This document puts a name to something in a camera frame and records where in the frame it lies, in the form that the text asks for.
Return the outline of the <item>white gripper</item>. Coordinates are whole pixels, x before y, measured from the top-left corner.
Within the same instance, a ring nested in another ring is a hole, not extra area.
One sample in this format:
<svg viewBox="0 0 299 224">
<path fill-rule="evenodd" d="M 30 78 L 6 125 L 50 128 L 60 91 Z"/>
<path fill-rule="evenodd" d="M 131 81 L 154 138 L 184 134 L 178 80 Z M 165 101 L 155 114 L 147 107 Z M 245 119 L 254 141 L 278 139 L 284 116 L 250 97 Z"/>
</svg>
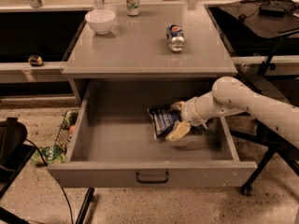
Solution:
<svg viewBox="0 0 299 224">
<path fill-rule="evenodd" d="M 196 109 L 196 97 L 184 102 L 178 101 L 171 104 L 173 110 L 180 111 L 183 121 L 177 121 L 173 130 L 166 136 L 165 140 L 168 142 L 176 142 L 184 137 L 193 127 L 203 125 L 206 127 L 206 120 L 203 119 Z"/>
</svg>

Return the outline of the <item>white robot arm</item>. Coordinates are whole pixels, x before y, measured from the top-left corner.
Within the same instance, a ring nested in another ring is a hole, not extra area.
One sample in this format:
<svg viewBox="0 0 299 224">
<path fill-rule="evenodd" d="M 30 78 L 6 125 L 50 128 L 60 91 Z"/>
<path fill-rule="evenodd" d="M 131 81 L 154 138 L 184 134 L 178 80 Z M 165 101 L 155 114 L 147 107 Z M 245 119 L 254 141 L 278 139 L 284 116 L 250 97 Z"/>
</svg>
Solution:
<svg viewBox="0 0 299 224">
<path fill-rule="evenodd" d="M 227 117 L 247 112 L 271 131 L 299 147 L 299 108 L 261 95 L 234 77 L 221 77 L 212 90 L 186 102 L 175 102 L 171 108 L 180 112 L 177 121 L 166 137 L 175 142 L 191 129 L 215 117 Z"/>
</svg>

